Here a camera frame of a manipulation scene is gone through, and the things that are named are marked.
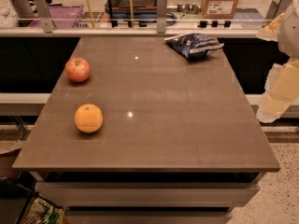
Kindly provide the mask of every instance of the apple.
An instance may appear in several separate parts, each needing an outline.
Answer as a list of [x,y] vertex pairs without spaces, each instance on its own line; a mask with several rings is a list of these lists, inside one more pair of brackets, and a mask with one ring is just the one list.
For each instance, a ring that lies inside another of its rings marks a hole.
[[85,59],[71,58],[65,65],[67,76],[75,82],[83,82],[89,78],[91,66]]

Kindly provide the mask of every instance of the desk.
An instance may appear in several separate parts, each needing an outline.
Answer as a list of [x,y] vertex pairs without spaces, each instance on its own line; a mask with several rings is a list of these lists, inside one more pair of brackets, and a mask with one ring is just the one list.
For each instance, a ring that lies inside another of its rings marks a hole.
[[[162,37],[84,37],[73,56],[90,79],[62,73],[13,165],[51,173],[36,189],[71,223],[226,223],[279,170],[222,50],[188,62]],[[86,103],[97,133],[74,124]]]

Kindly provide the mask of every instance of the wooden stick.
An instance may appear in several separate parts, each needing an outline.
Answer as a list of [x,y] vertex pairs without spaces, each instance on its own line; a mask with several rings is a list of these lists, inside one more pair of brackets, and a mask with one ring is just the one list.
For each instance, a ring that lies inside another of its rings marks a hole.
[[130,0],[131,25],[134,27],[133,0]]
[[94,24],[94,19],[93,19],[93,13],[92,13],[92,8],[91,8],[90,0],[86,0],[86,3],[87,3],[88,11],[90,13],[90,18],[92,20],[92,25],[93,25],[93,28],[94,28],[95,24]]

